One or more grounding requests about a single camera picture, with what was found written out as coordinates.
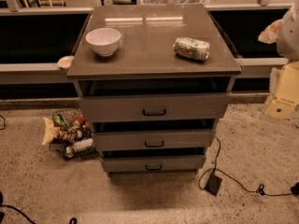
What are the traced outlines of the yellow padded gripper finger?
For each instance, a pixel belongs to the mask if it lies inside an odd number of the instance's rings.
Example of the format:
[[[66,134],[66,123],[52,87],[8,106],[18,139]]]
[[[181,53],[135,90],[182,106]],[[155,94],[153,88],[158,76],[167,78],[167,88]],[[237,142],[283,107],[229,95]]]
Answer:
[[[299,62],[292,61],[270,73],[270,95],[266,100],[265,115],[285,119],[299,106]]]

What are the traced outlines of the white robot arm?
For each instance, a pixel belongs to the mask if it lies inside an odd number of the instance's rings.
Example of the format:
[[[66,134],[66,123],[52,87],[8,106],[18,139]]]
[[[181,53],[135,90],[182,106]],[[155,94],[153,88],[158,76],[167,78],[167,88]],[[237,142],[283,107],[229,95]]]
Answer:
[[[265,44],[277,44],[277,52],[288,62],[270,74],[270,96],[265,115],[287,118],[299,106],[299,2],[294,3],[282,19],[272,22],[258,36]]]

